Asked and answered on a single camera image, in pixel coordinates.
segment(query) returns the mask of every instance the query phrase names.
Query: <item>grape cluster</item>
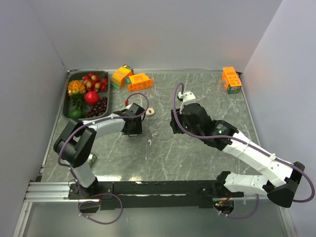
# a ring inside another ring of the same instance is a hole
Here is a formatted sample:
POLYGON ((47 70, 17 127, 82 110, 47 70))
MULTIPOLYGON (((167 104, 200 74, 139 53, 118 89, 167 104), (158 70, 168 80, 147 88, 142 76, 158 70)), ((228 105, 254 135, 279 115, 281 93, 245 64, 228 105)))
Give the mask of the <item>grape cluster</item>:
POLYGON ((91 106, 89 112, 85 113, 86 118, 101 116, 107 110, 108 98, 102 97, 96 104, 91 106))

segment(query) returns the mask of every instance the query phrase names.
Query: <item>small box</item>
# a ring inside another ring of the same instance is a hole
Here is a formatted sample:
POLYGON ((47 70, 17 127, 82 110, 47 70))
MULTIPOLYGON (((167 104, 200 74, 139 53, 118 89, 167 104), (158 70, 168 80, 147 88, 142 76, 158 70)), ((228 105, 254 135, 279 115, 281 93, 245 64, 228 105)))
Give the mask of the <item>small box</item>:
POLYGON ((145 89, 154 85, 154 79, 150 79, 145 73, 129 76, 125 79, 129 92, 145 89))
POLYGON ((227 93, 237 93, 241 89, 241 81, 233 67, 223 68, 222 81, 227 93))
POLYGON ((128 65, 123 65, 120 67, 113 75, 111 80, 111 87, 119 90, 121 89, 125 84, 124 80, 126 77, 131 76, 134 74, 133 69, 128 65))

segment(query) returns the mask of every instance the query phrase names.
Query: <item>fake fruit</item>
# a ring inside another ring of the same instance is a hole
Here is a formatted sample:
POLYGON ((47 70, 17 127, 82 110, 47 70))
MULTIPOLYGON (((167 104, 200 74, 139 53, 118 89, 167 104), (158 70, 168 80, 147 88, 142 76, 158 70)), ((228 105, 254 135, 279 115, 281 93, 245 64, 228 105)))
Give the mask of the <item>fake fruit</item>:
POLYGON ((87 88, 92 88, 93 87, 93 81, 88 80, 87 83, 85 84, 87 88))
POLYGON ((108 72, 101 72, 98 75, 89 73, 82 77, 83 84, 87 91, 107 91, 108 90, 108 72))
POLYGON ((86 118, 101 116, 107 110, 108 98, 104 96, 96 104, 91 106, 89 112, 85 113, 86 118))
POLYGON ((93 81, 99 81, 99 77, 97 75, 92 75, 91 80, 93 81))
POLYGON ((83 80, 83 84, 84 84, 84 85, 87 85, 87 82, 88 82, 88 81, 89 81, 89 79, 84 79, 84 80, 83 80))
POLYGON ((85 94, 84 84, 79 80, 72 80, 67 86, 68 95, 72 97, 75 94, 85 94))
POLYGON ((85 86, 79 80, 73 80, 68 83, 67 92, 72 99, 71 105, 81 110, 84 104, 85 86))
POLYGON ((102 80, 102 84, 104 84, 104 85, 108 85, 108 84, 109 84, 108 79, 104 78, 104 79, 102 80))
POLYGON ((99 101, 99 99, 99 95, 94 91, 86 93, 84 97, 84 100, 90 105, 94 105, 99 101))
POLYGON ((106 91, 107 90, 107 86, 106 85, 102 85, 100 88, 101 91, 106 91))
POLYGON ((94 85, 94 87, 97 88, 97 89, 100 89, 100 87, 101 87, 101 82, 97 82, 97 83, 94 85))
POLYGON ((81 118, 84 118, 84 112, 82 110, 74 109, 74 110, 71 110, 67 114, 67 117, 71 119, 74 119, 74 118, 81 119, 81 118))

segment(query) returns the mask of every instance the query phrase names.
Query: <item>gray tray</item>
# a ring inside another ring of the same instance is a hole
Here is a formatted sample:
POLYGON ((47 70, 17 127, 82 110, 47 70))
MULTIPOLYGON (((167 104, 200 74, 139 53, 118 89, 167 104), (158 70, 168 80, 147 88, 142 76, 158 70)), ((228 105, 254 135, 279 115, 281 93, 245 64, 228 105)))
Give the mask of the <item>gray tray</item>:
MULTIPOLYGON (((66 87, 68 86, 68 83, 71 82, 72 80, 82 80, 82 77, 84 75, 88 75, 89 73, 94 73, 95 75, 100 76, 102 73, 104 73, 104 71, 81 71, 81 72, 78 72, 78 73, 71 74, 68 77, 66 87)), ((107 91, 99 91, 98 95, 99 95, 100 98, 102 98, 104 96, 106 96, 108 98, 106 111, 100 116, 96 116, 96 117, 93 117, 93 118, 79 118, 79 120, 99 119, 99 118, 102 118, 102 117, 107 115, 107 113, 109 111, 109 100, 110 100, 110 81, 109 81, 109 84, 108 84, 108 90, 107 91)), ((66 119, 69 119, 67 117, 67 114, 69 113, 69 111, 75 109, 74 106, 71 106, 71 103, 72 103, 72 98, 70 98, 68 96, 67 88, 66 88, 65 93, 64 93, 63 106, 62 106, 62 116, 64 118, 66 118, 66 119)), ((86 108, 83 109, 84 113, 88 112, 90 110, 90 108, 91 108, 91 106, 89 104, 85 104, 85 106, 86 106, 86 108)))

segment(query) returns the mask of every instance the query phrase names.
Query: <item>fruit tray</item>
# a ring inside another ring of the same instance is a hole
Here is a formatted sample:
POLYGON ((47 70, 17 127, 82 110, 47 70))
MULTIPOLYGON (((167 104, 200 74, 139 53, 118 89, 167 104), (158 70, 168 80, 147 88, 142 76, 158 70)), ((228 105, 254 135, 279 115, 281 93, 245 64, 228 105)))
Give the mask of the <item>fruit tray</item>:
MULTIPOLYGON (((100 76, 101 74, 104 73, 104 71, 81 71, 81 72, 77 72, 74 74, 69 75, 68 80, 67 80, 67 84, 66 87, 68 85, 69 82, 71 82, 72 80, 81 80, 82 81, 82 77, 85 75, 88 75, 89 73, 94 73, 97 76, 100 76)), ((102 118, 104 116, 107 115, 107 113, 109 112, 109 97, 110 97, 110 86, 108 85, 108 89, 106 91, 98 91, 98 95, 100 97, 100 101, 102 100, 103 97, 107 97, 107 102, 106 102, 106 110, 102 115, 96 115, 95 117, 91 117, 91 118, 79 118, 79 120, 92 120, 92 119, 99 119, 102 118)), ((67 114, 75 109, 75 106, 71 105, 72 103, 72 98, 70 98, 67 94, 67 88, 65 89, 65 93, 64 93, 64 99, 63 99, 63 105, 62 105, 62 116, 66 119, 70 119, 67 117, 67 114)), ((83 109, 84 114, 86 114, 87 112, 90 111, 91 109, 91 105, 85 103, 85 108, 83 109)))

